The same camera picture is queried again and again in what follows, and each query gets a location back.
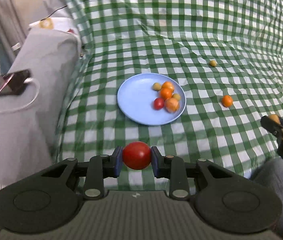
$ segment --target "textured grip surface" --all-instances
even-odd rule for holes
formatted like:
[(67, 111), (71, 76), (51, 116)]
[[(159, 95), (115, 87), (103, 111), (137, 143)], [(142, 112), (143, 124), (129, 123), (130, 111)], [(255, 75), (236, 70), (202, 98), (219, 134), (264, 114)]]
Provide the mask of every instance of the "textured grip surface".
[(164, 191), (110, 191), (86, 201), (68, 224), (38, 235), (0, 231), (0, 240), (280, 240), (271, 231), (251, 235), (220, 232), (200, 220), (188, 202), (168, 198)]

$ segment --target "yellow cherry tomato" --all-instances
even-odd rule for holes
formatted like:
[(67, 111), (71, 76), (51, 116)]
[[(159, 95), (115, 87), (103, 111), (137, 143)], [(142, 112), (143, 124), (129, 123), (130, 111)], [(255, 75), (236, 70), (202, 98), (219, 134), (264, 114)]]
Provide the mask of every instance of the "yellow cherry tomato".
[(209, 64), (212, 66), (212, 67), (216, 67), (217, 66), (217, 62), (215, 60), (211, 60), (209, 62)]
[(159, 83), (154, 83), (153, 84), (153, 90), (155, 90), (155, 91), (160, 91), (161, 90), (161, 84), (159, 84)]
[(180, 101), (181, 96), (179, 94), (173, 94), (172, 98), (176, 98), (178, 101)]

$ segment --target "circular pad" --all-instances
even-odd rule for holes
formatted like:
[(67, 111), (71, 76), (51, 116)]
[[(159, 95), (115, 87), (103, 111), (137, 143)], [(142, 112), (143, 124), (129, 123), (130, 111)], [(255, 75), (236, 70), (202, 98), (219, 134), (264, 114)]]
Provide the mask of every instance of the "circular pad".
[(24, 179), (0, 191), (0, 229), (47, 232), (70, 221), (77, 208), (78, 198), (65, 183), (48, 177)]
[(207, 224), (237, 234), (271, 228), (282, 208), (274, 192), (244, 178), (214, 179), (190, 202)]

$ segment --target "red tomato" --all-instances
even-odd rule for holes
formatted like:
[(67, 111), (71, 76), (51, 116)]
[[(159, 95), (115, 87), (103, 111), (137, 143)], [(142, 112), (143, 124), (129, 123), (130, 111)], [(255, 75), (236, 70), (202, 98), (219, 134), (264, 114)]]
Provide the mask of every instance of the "red tomato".
[(164, 107), (165, 105), (165, 100), (163, 100), (163, 98), (156, 98), (154, 100), (154, 109), (155, 110), (160, 110)]
[(132, 142), (123, 149), (123, 162), (133, 170), (142, 170), (151, 161), (151, 149), (144, 142)]

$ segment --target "charging cable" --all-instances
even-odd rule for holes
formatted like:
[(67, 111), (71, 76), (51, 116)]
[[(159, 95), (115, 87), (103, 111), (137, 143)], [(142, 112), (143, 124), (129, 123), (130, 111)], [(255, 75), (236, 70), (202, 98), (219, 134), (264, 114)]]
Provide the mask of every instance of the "charging cable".
[(37, 79), (35, 79), (35, 78), (26, 78), (25, 81), (24, 81), (24, 84), (29, 84), (29, 83), (33, 83), (35, 85), (35, 87), (36, 87), (36, 94), (35, 94), (34, 99), (31, 100), (28, 104), (26, 104), (26, 105), (24, 105), (22, 107), (0, 111), (0, 114), (9, 114), (9, 113), (14, 113), (14, 112), (18, 112), (18, 111), (24, 110), (27, 107), (29, 107), (36, 100), (36, 98), (38, 97), (38, 94), (39, 94), (39, 89), (40, 89), (39, 81)]

